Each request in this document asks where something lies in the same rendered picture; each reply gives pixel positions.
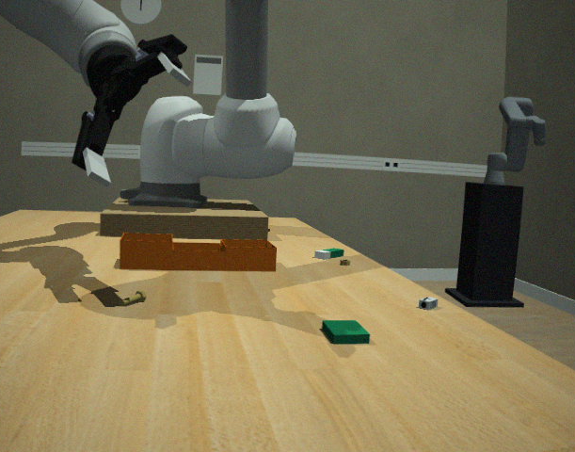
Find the orange three-compartment bin rack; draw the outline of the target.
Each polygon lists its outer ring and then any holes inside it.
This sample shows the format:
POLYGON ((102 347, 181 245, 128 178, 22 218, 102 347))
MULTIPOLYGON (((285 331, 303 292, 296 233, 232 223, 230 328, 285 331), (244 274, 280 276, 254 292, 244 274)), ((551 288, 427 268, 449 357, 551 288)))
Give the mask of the orange three-compartment bin rack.
POLYGON ((120 269, 276 271, 277 248, 268 240, 191 243, 173 242, 171 238, 172 234, 124 233, 120 269))

